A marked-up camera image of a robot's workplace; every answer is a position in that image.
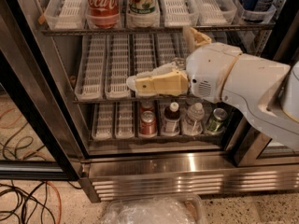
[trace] white bottle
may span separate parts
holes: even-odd
[[[182,132],[188,136],[196,136],[203,131],[202,120],[205,110],[201,103],[191,105],[182,121]]]

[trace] clear plastic wrap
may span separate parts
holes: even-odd
[[[101,224],[206,224],[199,197],[191,194],[113,202]]]

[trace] coca-cola bottle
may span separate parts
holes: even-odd
[[[164,118],[161,135],[175,136],[179,134],[179,105],[177,102],[171,103],[164,110]]]
[[[90,15],[87,19],[101,28],[113,27],[120,20],[119,0],[87,0]]]

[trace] water bottle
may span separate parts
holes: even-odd
[[[161,135],[175,136],[179,134],[179,105],[177,102],[171,103],[164,110],[163,125]]]
[[[203,131],[202,120],[205,110],[201,103],[191,105],[182,121],[182,132],[188,136],[196,136]]]

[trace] soda bottle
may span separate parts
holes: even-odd
[[[132,23],[139,27],[149,27],[156,22],[157,0],[128,0]]]
[[[161,134],[165,136],[175,136],[179,134],[179,119],[179,105],[177,102],[173,102],[164,110]]]
[[[87,0],[91,11],[90,19],[94,25],[110,28],[120,19],[119,0]]]
[[[195,136],[202,133],[202,120],[205,116],[205,110],[201,103],[191,105],[182,121],[182,132],[188,136]]]

